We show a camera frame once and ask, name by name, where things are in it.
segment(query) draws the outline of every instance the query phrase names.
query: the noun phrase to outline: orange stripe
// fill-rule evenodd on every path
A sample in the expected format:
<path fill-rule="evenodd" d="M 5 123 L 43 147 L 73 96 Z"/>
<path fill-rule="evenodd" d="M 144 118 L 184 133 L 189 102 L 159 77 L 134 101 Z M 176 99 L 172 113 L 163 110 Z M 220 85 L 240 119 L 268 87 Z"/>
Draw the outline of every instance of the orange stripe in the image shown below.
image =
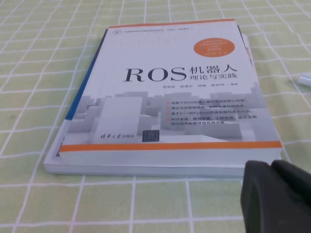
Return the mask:
<path fill-rule="evenodd" d="M 192 150 L 192 149 L 263 149 L 282 148 L 280 141 L 268 142 L 197 142 L 147 144 L 62 145 L 60 152 L 91 150 Z"/>
<path fill-rule="evenodd" d="M 214 22 L 226 22 L 226 21 L 235 21 L 235 20 L 232 18 L 227 18 L 227 19 L 201 20 L 201 21 L 189 21 L 189 22 L 178 22 L 178 23 L 141 23 L 141 24 L 110 26 L 109 28 L 128 28 L 128 27 L 144 27 L 144 26 L 148 27 L 148 26 L 181 25 L 181 24 L 194 24 L 194 23 L 214 23 Z"/>

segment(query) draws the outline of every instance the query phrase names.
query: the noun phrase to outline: green checkered tablecloth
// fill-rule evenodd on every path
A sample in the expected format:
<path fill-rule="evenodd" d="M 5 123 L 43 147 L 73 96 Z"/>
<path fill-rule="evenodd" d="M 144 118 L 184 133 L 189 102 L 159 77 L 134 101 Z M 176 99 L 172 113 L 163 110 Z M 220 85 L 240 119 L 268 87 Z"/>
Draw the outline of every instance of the green checkered tablecloth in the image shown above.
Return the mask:
<path fill-rule="evenodd" d="M 47 174 L 109 25 L 235 18 L 282 156 L 311 171 L 310 0 L 0 0 L 0 233 L 242 233 L 241 181 Z"/>

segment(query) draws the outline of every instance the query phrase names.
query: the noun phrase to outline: book cover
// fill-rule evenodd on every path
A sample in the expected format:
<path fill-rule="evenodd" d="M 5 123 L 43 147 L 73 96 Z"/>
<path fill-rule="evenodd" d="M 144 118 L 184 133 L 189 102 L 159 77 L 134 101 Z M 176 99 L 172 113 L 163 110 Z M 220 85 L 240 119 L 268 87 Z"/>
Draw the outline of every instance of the book cover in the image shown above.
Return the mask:
<path fill-rule="evenodd" d="M 107 30 L 60 154 L 281 148 L 232 19 Z"/>

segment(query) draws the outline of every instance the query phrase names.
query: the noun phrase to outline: small logo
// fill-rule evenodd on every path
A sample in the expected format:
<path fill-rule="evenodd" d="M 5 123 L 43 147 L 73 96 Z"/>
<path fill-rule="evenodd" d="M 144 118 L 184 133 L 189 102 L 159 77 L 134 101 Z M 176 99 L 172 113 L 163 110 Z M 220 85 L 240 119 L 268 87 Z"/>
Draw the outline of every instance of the small logo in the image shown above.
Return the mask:
<path fill-rule="evenodd" d="M 121 34 L 122 31 L 113 31 L 112 33 L 113 33 L 113 34 Z"/>

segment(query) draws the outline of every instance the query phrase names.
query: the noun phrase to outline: book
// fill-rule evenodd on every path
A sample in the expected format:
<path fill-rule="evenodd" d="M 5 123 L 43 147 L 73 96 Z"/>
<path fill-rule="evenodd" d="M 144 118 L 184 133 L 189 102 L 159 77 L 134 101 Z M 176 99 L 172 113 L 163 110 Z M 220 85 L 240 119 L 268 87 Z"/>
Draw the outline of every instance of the book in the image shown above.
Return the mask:
<path fill-rule="evenodd" d="M 281 148 L 235 20 L 125 25 L 105 32 L 44 165 L 232 177 Z"/>

